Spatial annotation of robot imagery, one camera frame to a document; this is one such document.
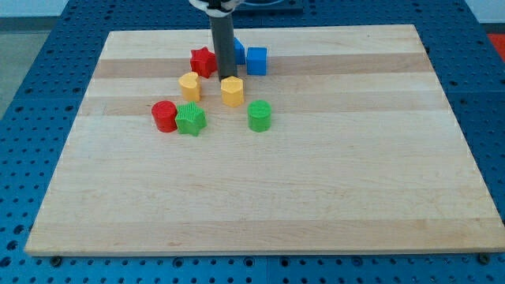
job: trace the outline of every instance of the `toy block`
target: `toy block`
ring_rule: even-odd
[[[200,101],[200,78],[198,73],[189,72],[179,78],[179,86],[181,86],[182,98],[188,102]]]
[[[247,120],[249,128],[254,132],[263,132],[270,129],[271,107],[262,99],[255,100],[247,107]]]
[[[191,134],[198,136],[200,130],[207,126],[205,112],[198,107],[195,102],[186,103],[177,107],[175,122],[180,134]]]
[[[191,70],[198,73],[198,75],[209,78],[212,72],[218,69],[215,55],[203,47],[199,50],[191,50]]]
[[[248,75],[267,75],[266,47],[249,47],[246,61]]]
[[[235,47],[235,62],[239,65],[244,65],[245,48],[237,38],[234,38],[234,47]]]
[[[244,81],[234,76],[221,80],[221,98],[229,107],[238,107],[244,103]]]
[[[159,131],[170,133],[177,129],[177,124],[175,123],[177,107],[171,101],[160,101],[155,103],[151,108],[151,113]]]

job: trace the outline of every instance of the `wooden table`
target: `wooden table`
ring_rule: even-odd
[[[236,30],[245,104],[160,133],[209,31],[112,32],[26,251],[37,256],[492,252],[505,229],[412,25]],[[272,127],[247,127],[247,105]]]

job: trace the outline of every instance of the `green cylinder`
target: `green cylinder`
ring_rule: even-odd
[[[270,104],[262,99],[250,103],[247,108],[247,118],[252,131],[258,133],[267,131],[271,125]]]

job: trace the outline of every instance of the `red block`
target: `red block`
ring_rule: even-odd
[[[198,75],[209,78],[212,72],[218,69],[215,55],[203,47],[199,50],[191,50],[191,70]]]
[[[502,57],[502,60],[505,61],[505,35],[490,34],[488,37]]]
[[[151,108],[151,113],[159,131],[170,133],[177,129],[177,124],[175,123],[177,107],[171,101],[155,103]]]

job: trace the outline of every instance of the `blue pegboard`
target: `blue pegboard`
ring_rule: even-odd
[[[237,28],[415,24],[505,218],[505,74],[463,0],[302,0]],[[0,283],[505,282],[505,254],[32,258],[22,248],[112,30],[208,28],[186,0],[70,0],[0,121]]]

